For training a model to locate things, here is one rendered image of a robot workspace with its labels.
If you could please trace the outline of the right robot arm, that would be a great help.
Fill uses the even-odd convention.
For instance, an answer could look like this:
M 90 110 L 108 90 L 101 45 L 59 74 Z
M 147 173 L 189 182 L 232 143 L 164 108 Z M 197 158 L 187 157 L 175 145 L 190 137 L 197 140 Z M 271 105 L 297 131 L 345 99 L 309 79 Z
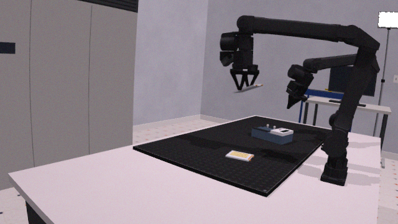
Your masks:
M 294 79 L 295 81 L 291 80 L 289 84 L 287 85 L 287 92 L 290 95 L 293 95 L 294 93 L 298 94 L 299 96 L 303 96 L 305 92 L 307 91 L 308 87 L 303 86 L 302 84 L 309 86 L 314 79 L 312 73 L 317 73 L 318 70 L 323 70 L 326 68 L 334 68 L 334 67 L 342 67 L 342 66 L 348 66 L 348 65 L 354 65 L 354 61 L 356 59 L 356 54 L 351 54 L 351 55 L 339 55 L 339 56 L 333 56 L 333 57 L 322 57 L 322 58 L 310 58 L 314 60 L 309 60 L 305 59 L 303 61 L 303 66 L 300 65 L 295 65 L 292 64 L 292 66 L 289 68 L 288 71 L 288 77 Z M 311 70 L 310 70 L 311 69 Z M 376 60 L 376 55 L 375 58 L 372 62 L 371 69 L 369 71 L 364 90 L 362 92 L 362 95 L 364 91 L 366 90 L 367 86 L 369 85 L 369 82 L 375 76 L 376 73 L 379 73 L 380 68 L 378 65 L 378 62 Z M 299 83 L 301 82 L 301 83 Z M 301 88 L 302 87 L 302 88 Z M 361 95 L 361 97 L 362 97 Z M 338 110 L 336 113 L 332 114 L 329 119 L 329 124 L 330 126 L 333 125 L 333 122 L 336 118 Z

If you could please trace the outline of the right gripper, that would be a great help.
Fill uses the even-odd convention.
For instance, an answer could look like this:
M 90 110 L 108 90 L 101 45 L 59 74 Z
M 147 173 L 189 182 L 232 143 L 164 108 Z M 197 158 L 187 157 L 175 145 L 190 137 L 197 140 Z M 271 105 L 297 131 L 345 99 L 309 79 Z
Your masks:
M 287 109 L 291 108 L 294 104 L 298 103 L 299 101 L 303 100 L 303 102 L 307 101 L 307 97 L 305 95 L 299 96 L 298 94 L 294 93 L 293 95 L 289 94 L 288 105 Z M 295 101 L 297 100 L 297 101 Z

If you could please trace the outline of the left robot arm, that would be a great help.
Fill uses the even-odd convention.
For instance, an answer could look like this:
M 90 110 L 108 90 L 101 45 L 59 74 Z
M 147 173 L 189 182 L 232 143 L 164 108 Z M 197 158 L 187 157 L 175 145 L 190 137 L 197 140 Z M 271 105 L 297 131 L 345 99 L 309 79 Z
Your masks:
M 225 52 L 220 52 L 220 61 L 224 67 L 231 63 L 242 63 L 242 50 L 244 52 L 253 50 L 254 38 L 251 37 L 253 34 L 274 34 L 328 40 L 331 42 L 339 41 L 359 47 L 345 93 L 331 127 L 332 131 L 325 135 L 323 139 L 323 141 L 325 140 L 324 145 L 321 145 L 321 150 L 328 155 L 328 160 L 320 180 L 330 184 L 345 186 L 348 174 L 345 136 L 348 134 L 380 43 L 354 25 L 341 26 L 341 24 L 323 24 L 254 16 L 241 16 L 236 24 L 239 32 L 228 32 L 221 35 L 220 48 Z

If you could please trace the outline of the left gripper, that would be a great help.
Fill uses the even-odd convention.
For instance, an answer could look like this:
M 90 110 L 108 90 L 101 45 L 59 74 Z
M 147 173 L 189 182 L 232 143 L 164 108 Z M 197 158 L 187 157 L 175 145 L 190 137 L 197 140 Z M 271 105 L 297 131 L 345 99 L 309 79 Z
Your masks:
M 249 65 L 247 63 L 249 63 Z M 244 82 L 246 82 L 246 86 L 249 86 L 248 75 L 254 75 L 252 82 L 250 84 L 250 85 L 253 85 L 258 74 L 259 74 L 259 70 L 257 70 L 258 65 L 253 65 L 253 50 L 246 50 L 246 52 L 244 52 L 244 50 L 242 50 L 242 63 L 232 63 L 232 68 L 233 69 L 242 69 L 242 70 L 230 69 L 230 74 L 231 74 L 238 90 L 242 90 Z M 247 69 L 247 71 L 243 71 L 243 69 Z M 250 70 L 255 70 L 255 71 L 250 71 Z M 238 84 L 236 75 L 242 75 L 240 86 Z

